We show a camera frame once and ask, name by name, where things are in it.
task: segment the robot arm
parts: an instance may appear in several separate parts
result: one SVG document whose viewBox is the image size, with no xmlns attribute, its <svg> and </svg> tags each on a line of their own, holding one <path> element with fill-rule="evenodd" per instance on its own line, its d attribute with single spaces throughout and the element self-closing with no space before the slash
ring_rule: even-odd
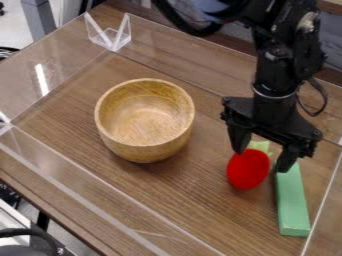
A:
<svg viewBox="0 0 342 256">
<path fill-rule="evenodd" d="M 322 139 L 322 132 L 297 110 L 297 93 L 305 80 L 312 81 L 328 100 L 324 88 L 313 79 L 325 60 L 320 43 L 317 1 L 197 0 L 198 9 L 213 22 L 209 28 L 202 29 L 206 33 L 198 34 L 189 28 L 183 29 L 186 22 L 181 16 L 177 17 L 174 13 L 170 17 L 165 6 L 167 1 L 154 2 L 174 24 L 195 36 L 214 33 L 219 26 L 213 24 L 234 20 L 251 28 L 258 52 L 251 86 L 254 97 L 225 97 L 222 119 L 229 125 L 235 152 L 245 151 L 253 133 L 284 146 L 276 170 L 286 172 L 298 157 L 313 156 Z"/>
</svg>

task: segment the wooden table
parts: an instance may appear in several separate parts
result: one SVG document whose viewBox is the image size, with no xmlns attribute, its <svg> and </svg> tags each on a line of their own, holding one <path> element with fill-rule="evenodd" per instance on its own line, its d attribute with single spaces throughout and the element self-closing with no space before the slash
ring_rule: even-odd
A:
<svg viewBox="0 0 342 256">
<path fill-rule="evenodd" d="M 93 15 L 117 27 L 123 13 L 102 5 Z M 2 64 L 0 111 L 14 126 L 2 130 L 0 179 L 105 255 L 301 254 L 306 239 L 280 235 L 273 177 L 237 191 L 225 176 L 233 150 L 221 98 L 251 95 L 256 58 L 135 16 L 131 23 L 134 39 L 118 53 L 89 41 L 80 17 Z M 186 148 L 145 165 L 109 151 L 94 121 L 101 95 L 142 77 L 178 84 L 197 107 Z M 312 222 L 341 158 L 342 91 L 322 83 L 330 103 L 310 120 L 325 140 L 300 160 Z M 320 96 L 308 89 L 304 98 L 316 108 Z M 337 251 L 329 235 L 308 243 L 316 253 Z"/>
</svg>

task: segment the red ball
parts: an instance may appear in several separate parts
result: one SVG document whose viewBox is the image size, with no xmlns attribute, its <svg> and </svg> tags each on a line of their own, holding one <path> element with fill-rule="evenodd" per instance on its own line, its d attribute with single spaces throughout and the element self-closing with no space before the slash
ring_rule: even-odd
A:
<svg viewBox="0 0 342 256">
<path fill-rule="evenodd" d="M 231 185 L 239 189 L 251 189 L 265 180 L 272 161 L 260 150 L 246 149 L 242 155 L 234 154 L 227 165 L 227 177 Z"/>
</svg>

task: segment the green block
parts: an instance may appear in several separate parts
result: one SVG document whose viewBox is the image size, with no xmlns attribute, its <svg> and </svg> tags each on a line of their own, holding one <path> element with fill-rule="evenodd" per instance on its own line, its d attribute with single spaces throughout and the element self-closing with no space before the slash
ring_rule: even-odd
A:
<svg viewBox="0 0 342 256">
<path fill-rule="evenodd" d="M 276 180 L 281 234 L 308 237 L 312 227 L 300 164 L 288 173 L 277 173 Z"/>
</svg>

